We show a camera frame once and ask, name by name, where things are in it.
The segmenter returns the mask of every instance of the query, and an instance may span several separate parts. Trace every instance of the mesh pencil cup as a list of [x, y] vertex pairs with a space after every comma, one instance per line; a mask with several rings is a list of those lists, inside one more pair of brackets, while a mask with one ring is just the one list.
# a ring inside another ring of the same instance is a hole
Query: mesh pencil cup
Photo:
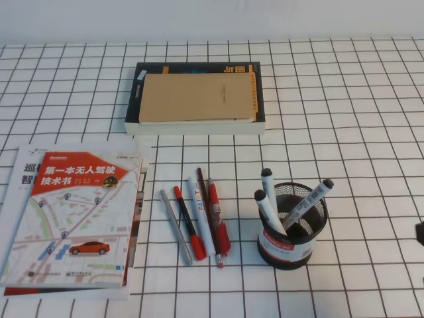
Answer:
[[[278, 217], [282, 221], [286, 215], [312, 189], [303, 184], [287, 182], [275, 186]], [[295, 270], [311, 258], [317, 235], [323, 230], [328, 219], [325, 201], [319, 200], [298, 222], [283, 235], [274, 230], [259, 210], [263, 229], [258, 236], [258, 251], [269, 265], [281, 270]]]

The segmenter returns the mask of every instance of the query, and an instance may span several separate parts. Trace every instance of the red banner on book cover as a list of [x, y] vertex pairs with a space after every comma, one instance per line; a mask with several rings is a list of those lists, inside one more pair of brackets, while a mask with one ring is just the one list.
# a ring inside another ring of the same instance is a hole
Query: red banner on book cover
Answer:
[[127, 172], [88, 152], [47, 152], [31, 195], [74, 186], [116, 186]]

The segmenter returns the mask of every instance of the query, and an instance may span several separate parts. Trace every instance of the tan notebook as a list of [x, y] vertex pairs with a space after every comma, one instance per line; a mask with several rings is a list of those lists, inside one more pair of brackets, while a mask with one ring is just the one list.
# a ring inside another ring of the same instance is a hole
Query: tan notebook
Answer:
[[255, 117], [249, 73], [146, 74], [140, 124]]

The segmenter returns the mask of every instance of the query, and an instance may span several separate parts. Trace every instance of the red pen cap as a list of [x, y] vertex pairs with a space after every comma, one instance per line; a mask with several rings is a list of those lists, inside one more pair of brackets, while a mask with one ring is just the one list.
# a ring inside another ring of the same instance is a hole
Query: red pen cap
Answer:
[[174, 193], [177, 199], [181, 199], [183, 196], [181, 195], [181, 191], [179, 189], [179, 187], [175, 186], [174, 187]]
[[230, 238], [228, 237], [227, 226], [225, 225], [224, 222], [218, 225], [217, 232], [218, 232], [219, 244], [221, 246], [221, 254], [228, 256], [228, 252], [230, 251], [230, 248], [231, 248], [231, 241], [230, 241]]
[[193, 247], [194, 255], [197, 260], [203, 260], [206, 258], [206, 250], [203, 242], [197, 235], [190, 236], [191, 247]]
[[218, 203], [217, 187], [215, 184], [209, 184], [209, 197], [212, 204]]

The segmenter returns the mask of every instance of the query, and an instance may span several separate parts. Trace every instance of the white table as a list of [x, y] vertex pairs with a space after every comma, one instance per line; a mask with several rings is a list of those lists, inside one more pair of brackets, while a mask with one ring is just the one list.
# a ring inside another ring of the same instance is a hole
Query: white table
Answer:
[[[130, 138], [136, 62], [259, 61], [267, 124], [261, 137], [147, 138], [155, 151], [128, 301], [10, 299], [1, 318], [423, 316], [414, 224], [424, 216], [424, 40], [1, 47], [0, 203], [21, 144]], [[184, 188], [198, 166], [217, 184], [232, 240], [223, 270], [214, 260], [182, 265], [158, 205], [160, 189]], [[293, 272], [256, 249], [263, 167], [279, 182], [335, 183], [331, 219]]]

